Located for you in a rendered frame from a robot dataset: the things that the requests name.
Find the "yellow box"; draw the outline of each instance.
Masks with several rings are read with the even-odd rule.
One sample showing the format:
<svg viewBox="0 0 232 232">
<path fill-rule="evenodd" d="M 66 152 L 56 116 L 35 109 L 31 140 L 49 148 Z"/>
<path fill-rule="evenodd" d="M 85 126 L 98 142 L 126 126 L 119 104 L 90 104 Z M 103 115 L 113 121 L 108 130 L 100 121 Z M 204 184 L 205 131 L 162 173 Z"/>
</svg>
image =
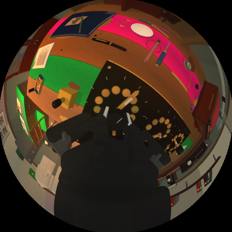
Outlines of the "yellow box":
<svg viewBox="0 0 232 232">
<path fill-rule="evenodd" d="M 70 87 L 64 87 L 60 89 L 58 98 L 65 98 L 65 102 L 61 104 L 62 107 L 65 109 L 69 109 L 72 106 L 74 106 L 75 101 L 77 99 L 78 91 L 70 88 Z"/>
</svg>

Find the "black pen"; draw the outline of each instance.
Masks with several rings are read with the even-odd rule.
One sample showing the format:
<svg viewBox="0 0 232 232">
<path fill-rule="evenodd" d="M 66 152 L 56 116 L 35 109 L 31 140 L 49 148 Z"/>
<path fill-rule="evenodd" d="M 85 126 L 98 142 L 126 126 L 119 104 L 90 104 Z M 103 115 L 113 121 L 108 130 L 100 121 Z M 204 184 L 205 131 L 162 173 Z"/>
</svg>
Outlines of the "black pen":
<svg viewBox="0 0 232 232">
<path fill-rule="evenodd" d="M 97 38 L 93 38 L 92 40 L 93 41 L 97 41 L 97 42 L 101 42 L 101 43 L 104 43 L 104 44 L 107 44 L 107 45 L 112 46 L 112 47 L 116 47 L 116 48 L 118 48 L 118 49 L 120 49 L 122 51 L 126 51 L 126 49 L 124 47 L 121 47 L 121 46 L 119 46 L 119 45 L 117 45 L 115 43 L 109 42 L 109 41 L 105 41 L 105 40 L 97 39 Z"/>
</svg>

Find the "yellow pointer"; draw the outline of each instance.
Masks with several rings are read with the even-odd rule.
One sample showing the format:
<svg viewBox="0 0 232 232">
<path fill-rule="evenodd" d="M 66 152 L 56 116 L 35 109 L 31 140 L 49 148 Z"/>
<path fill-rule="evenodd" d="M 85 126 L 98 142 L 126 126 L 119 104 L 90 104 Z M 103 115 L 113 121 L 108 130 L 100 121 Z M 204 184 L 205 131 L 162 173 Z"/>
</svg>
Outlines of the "yellow pointer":
<svg viewBox="0 0 232 232">
<path fill-rule="evenodd" d="M 172 75 L 178 80 L 178 82 L 182 85 L 182 87 L 185 88 L 186 92 L 187 92 L 187 89 L 186 87 L 184 86 L 184 84 L 181 82 L 181 80 L 172 72 Z"/>
<path fill-rule="evenodd" d="M 124 102 L 122 102 L 117 108 L 122 110 L 126 105 L 128 105 L 135 97 L 139 95 L 139 90 L 134 91 Z"/>
<path fill-rule="evenodd" d="M 150 25 L 151 27 L 155 28 L 157 31 L 159 31 L 161 34 L 163 34 L 165 37 L 169 38 L 162 30 L 160 30 L 159 28 L 157 28 L 154 25 Z"/>
</svg>

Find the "pink mat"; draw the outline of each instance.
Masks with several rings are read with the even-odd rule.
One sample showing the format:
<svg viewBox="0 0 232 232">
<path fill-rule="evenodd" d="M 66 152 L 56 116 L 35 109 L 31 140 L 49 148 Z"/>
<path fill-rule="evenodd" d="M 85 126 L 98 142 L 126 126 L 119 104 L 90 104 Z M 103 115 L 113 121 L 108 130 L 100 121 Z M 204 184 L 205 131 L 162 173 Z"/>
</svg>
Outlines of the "pink mat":
<svg viewBox="0 0 232 232">
<path fill-rule="evenodd" d="M 47 33 L 47 35 L 53 34 L 53 33 L 55 32 L 55 30 L 56 30 L 67 18 L 59 20 L 59 21 L 52 27 L 52 29 Z"/>
<path fill-rule="evenodd" d="M 140 36 L 140 35 L 134 33 L 130 28 L 130 26 L 134 23 L 140 23 L 140 24 L 148 26 L 147 24 L 145 24 L 141 21 L 116 14 L 112 17 L 112 21 L 109 24 L 107 24 L 104 27 L 101 27 L 98 30 L 114 33 L 114 34 L 119 35 L 119 36 L 123 36 L 123 37 L 125 37 L 133 42 L 136 42 L 137 44 L 141 45 L 145 49 L 147 49 L 148 53 L 152 49 L 152 47 L 154 46 L 155 42 L 159 39 L 159 40 L 161 40 L 161 42 L 159 43 L 159 45 L 161 47 L 161 51 L 158 53 L 153 53 L 153 55 L 155 55 L 158 58 L 160 56 L 160 54 L 162 53 L 162 51 L 166 49 L 169 42 L 171 42 L 171 41 L 168 38 L 166 38 L 164 35 L 162 35 L 160 32 L 158 32 L 157 30 L 155 30 L 154 28 L 152 28 L 150 26 L 148 26 L 148 27 L 150 29 L 152 29 L 153 36 L 151 36 L 151 37 Z M 158 46 L 155 51 L 156 52 L 159 51 L 160 47 Z M 185 68 L 185 66 L 184 66 L 185 60 L 186 60 L 186 58 L 184 58 L 184 55 L 181 53 L 181 51 L 171 42 L 168 49 L 167 49 L 167 54 L 163 60 L 163 63 L 170 69 L 170 73 L 173 71 L 173 73 L 179 77 L 180 81 L 183 83 L 183 85 L 188 90 L 191 71 L 189 71 Z M 191 74 L 190 89 L 189 89 L 189 91 L 187 91 L 192 102 L 194 101 L 195 97 L 198 95 L 198 92 L 199 92 L 199 90 L 195 88 L 196 84 L 200 85 L 200 83 L 196 77 L 196 74 L 192 73 Z"/>
</svg>

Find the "blue folder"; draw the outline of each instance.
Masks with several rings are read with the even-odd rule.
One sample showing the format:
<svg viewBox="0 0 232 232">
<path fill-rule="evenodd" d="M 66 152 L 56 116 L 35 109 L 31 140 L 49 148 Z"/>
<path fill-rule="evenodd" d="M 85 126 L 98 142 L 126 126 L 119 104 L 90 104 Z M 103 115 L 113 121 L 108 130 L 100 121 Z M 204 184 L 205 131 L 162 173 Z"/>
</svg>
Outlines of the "blue folder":
<svg viewBox="0 0 232 232">
<path fill-rule="evenodd" d="M 51 38 L 61 36 L 89 37 L 96 28 L 114 15 L 116 15 L 115 12 L 108 11 L 87 11 L 73 14 L 56 29 Z M 81 32 L 79 33 L 80 18 L 78 17 L 82 16 L 86 18 L 82 21 Z"/>
</svg>

